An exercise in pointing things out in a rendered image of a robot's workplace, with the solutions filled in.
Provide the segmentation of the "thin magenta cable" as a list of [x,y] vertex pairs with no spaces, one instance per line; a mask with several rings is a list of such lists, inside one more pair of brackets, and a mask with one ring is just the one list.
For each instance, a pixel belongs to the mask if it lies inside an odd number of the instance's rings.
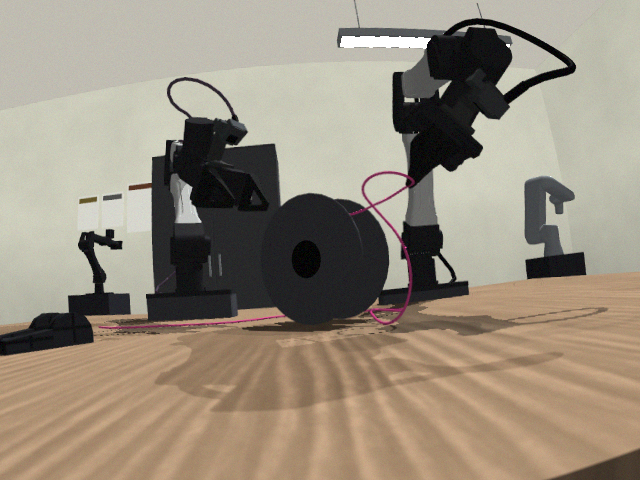
[[[391,196],[389,196],[389,197],[387,197],[387,198],[385,198],[385,199],[383,199],[383,200],[381,200],[381,201],[379,201],[379,202],[377,202],[377,203],[375,203],[375,204],[372,204],[372,203],[370,202],[370,200],[367,198],[367,196],[365,195],[364,187],[365,187],[365,184],[366,184],[366,183],[367,183],[371,178],[373,178],[373,177],[375,177],[375,176],[378,176],[378,175],[382,175],[382,174],[396,174],[396,175],[401,175],[401,176],[404,176],[404,177],[406,177],[406,178],[410,179],[410,180],[412,181],[412,183],[411,183],[411,185],[409,185],[409,186],[405,186],[405,187],[403,187],[402,189],[398,190],[397,192],[395,192],[395,193],[394,193],[394,194],[392,194]],[[382,219],[383,219],[383,220],[384,220],[384,221],[389,225],[389,227],[393,230],[393,232],[396,234],[397,238],[399,239],[399,241],[400,241],[400,243],[401,243],[401,245],[402,245],[402,247],[403,247],[403,250],[404,250],[404,252],[405,252],[405,255],[406,255],[406,259],[407,259],[407,263],[408,263],[408,268],[409,268],[409,290],[408,290],[408,296],[407,296],[407,299],[406,299],[406,302],[405,302],[404,307],[403,307],[403,308],[387,308],[387,309],[370,309],[370,310],[366,310],[366,311],[365,311],[365,312],[368,312],[368,311],[369,311],[369,312],[370,312],[370,314],[371,314],[371,316],[372,316],[372,317],[373,317],[373,318],[374,318],[378,323],[383,324],[383,325],[389,325],[389,324],[392,324],[392,323],[396,322],[396,321],[397,321],[397,320],[398,320],[398,319],[403,315],[403,313],[404,313],[404,311],[405,311],[405,309],[406,309],[406,307],[407,307],[407,305],[408,305],[408,302],[409,302],[409,299],[410,299],[410,295],[411,295],[411,289],[412,289],[412,270],[411,270],[410,259],[409,259],[409,256],[408,256],[408,253],[407,253],[406,247],[405,247],[405,245],[404,245],[404,243],[403,243],[403,241],[402,241],[401,237],[399,236],[399,234],[397,233],[397,231],[394,229],[394,227],[393,227],[393,226],[392,226],[392,225],[387,221],[387,219],[386,219],[386,218],[385,218],[385,217],[384,217],[384,216],[383,216],[383,215],[382,215],[382,214],[377,210],[377,208],[376,208],[375,206],[376,206],[376,205],[378,205],[378,204],[381,204],[381,203],[383,203],[383,202],[385,202],[385,201],[387,201],[387,200],[389,200],[390,198],[394,197],[395,195],[397,195],[397,194],[398,194],[398,193],[400,193],[401,191],[405,190],[406,188],[408,188],[408,187],[410,187],[410,186],[412,186],[412,185],[414,185],[414,184],[415,184],[415,181],[413,180],[413,178],[411,178],[410,176],[408,176],[408,175],[406,175],[406,174],[400,173],[400,172],[395,172],[395,171],[383,171],[383,172],[375,173],[375,174],[373,174],[373,175],[369,176],[369,177],[368,177],[368,178],[363,182],[363,184],[362,184],[362,189],[361,189],[361,190],[362,190],[362,194],[363,194],[364,198],[366,199],[366,201],[367,201],[371,206],[368,206],[368,207],[366,207],[366,208],[364,208],[364,209],[362,209],[362,210],[360,210],[360,211],[357,211],[357,212],[354,212],[354,213],[350,213],[350,215],[352,216],[352,215],[356,215],[356,214],[359,214],[359,213],[361,213],[361,212],[364,212],[364,211],[366,211],[366,210],[368,210],[368,209],[370,209],[370,208],[373,208],[373,209],[374,209],[374,210],[379,214],[379,216],[380,216],[380,217],[381,217],[381,218],[382,218]],[[392,309],[393,309],[393,310],[392,310]],[[390,322],[383,322],[383,321],[380,321],[379,319],[377,319],[377,318],[375,317],[375,315],[372,313],[372,311],[390,311],[390,312],[400,312],[400,314],[399,314],[399,315],[398,315],[394,320],[392,320],[392,321],[390,321]],[[228,324],[228,323],[247,322],[247,321],[263,320],[263,319],[279,318],[279,317],[286,317],[286,316],[285,316],[285,315],[282,315],[282,316],[273,316],[273,317],[265,317],[265,318],[249,319],[249,320],[240,320],[240,321],[216,322],[216,323],[174,324],[174,325],[153,325],[153,326],[132,326],[132,327],[101,327],[101,326],[98,326],[98,328],[104,328],[104,329],[127,329],[127,328],[150,328],[150,327],[170,327],[170,326],[214,325],[214,324]]]

